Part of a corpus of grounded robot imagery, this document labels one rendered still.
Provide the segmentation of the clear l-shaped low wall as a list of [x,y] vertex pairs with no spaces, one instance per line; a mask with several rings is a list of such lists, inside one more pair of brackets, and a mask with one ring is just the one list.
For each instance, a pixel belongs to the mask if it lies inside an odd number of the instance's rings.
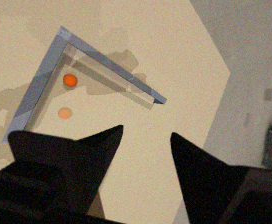
[[136,93],[140,94],[141,96],[143,96],[144,98],[148,99],[149,101],[153,102],[153,103],[159,103],[159,104],[163,104],[160,101],[156,100],[155,98],[153,98],[152,96],[150,96],[149,94],[147,94],[146,92],[144,92],[143,90],[141,90],[140,88],[136,87],[135,85],[133,85],[132,83],[130,83],[129,81],[127,81],[126,79],[124,79],[123,77],[119,76],[118,74],[116,74],[115,72],[113,72],[112,70],[110,70],[109,68],[107,68],[106,66],[104,66],[103,64],[99,63],[98,61],[96,61],[95,59],[93,60],[92,58],[90,58],[90,56],[88,56],[87,54],[83,53],[82,51],[80,51],[79,49],[77,49],[76,47],[74,47],[73,45],[71,45],[70,43],[67,42],[54,70],[53,73],[47,83],[47,85],[45,86],[38,102],[36,103],[31,115],[30,115],[30,119],[25,127],[25,131],[30,132],[31,131],[31,127],[34,124],[47,96],[48,96],[48,92],[53,84],[53,82],[55,81],[56,77],[58,76],[68,54],[72,53],[73,55],[77,56],[78,58],[82,59],[83,61],[85,61],[86,63],[89,63],[90,65],[94,66],[95,68],[99,69],[100,71],[104,72],[105,74],[107,74],[108,76],[112,77],[113,79],[117,80],[118,82],[122,83],[123,85],[125,85],[126,87],[130,88],[131,90],[135,91]]

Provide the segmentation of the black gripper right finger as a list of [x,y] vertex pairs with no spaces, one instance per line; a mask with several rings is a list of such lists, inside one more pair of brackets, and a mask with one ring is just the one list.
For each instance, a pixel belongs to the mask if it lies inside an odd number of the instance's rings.
[[230,166],[176,132],[170,144],[189,224],[226,224],[248,191],[272,193],[272,169]]

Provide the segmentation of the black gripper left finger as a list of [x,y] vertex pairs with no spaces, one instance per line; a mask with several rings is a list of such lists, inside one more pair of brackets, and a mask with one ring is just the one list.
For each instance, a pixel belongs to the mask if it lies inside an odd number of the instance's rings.
[[87,214],[120,145],[123,129],[118,125],[79,140],[13,130],[8,142],[14,161],[20,158],[61,168],[71,211]]

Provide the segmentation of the grey l-shaped low wall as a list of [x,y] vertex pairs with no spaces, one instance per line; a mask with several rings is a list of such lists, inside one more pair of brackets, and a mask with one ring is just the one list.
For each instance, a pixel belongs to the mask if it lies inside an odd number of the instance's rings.
[[47,85],[67,42],[165,105],[167,101],[165,97],[112,61],[107,56],[102,55],[100,52],[95,50],[94,47],[86,43],[78,36],[75,36],[61,25],[48,51],[43,57],[28,90],[24,94],[1,143],[9,144],[8,135],[10,131],[25,129],[30,119],[30,115],[45,86]]

